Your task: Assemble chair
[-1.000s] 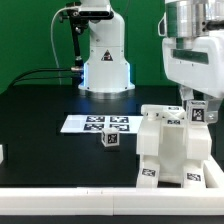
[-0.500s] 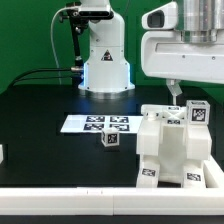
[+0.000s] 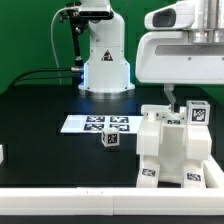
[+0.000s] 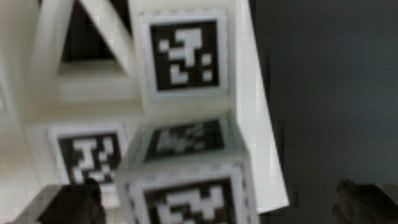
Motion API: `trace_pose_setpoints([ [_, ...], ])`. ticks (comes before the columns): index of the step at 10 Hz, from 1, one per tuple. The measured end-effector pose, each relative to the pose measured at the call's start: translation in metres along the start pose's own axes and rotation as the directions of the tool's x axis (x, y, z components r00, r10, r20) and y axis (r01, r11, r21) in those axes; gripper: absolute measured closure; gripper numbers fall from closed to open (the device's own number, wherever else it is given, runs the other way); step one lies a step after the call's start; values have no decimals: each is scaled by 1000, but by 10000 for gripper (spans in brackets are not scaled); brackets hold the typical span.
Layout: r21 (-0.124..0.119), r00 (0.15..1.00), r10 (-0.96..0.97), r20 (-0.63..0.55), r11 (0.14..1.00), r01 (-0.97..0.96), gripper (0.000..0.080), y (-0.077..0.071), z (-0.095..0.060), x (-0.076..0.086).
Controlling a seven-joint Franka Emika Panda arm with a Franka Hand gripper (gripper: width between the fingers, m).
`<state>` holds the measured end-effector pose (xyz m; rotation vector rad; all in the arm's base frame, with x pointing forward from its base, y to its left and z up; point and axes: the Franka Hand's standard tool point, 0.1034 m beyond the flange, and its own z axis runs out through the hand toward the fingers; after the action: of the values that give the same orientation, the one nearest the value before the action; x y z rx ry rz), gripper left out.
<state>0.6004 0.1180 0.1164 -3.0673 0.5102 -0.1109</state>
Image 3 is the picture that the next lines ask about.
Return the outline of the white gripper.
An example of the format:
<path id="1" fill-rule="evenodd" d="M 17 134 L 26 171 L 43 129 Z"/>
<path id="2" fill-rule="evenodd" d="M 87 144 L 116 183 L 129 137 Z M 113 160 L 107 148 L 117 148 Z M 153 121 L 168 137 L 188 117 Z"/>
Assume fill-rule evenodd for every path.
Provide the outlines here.
<path id="1" fill-rule="evenodd" d="M 165 84 L 172 113 L 173 84 L 224 84 L 224 1 L 178 1 L 148 13 L 144 25 L 135 74 Z"/>

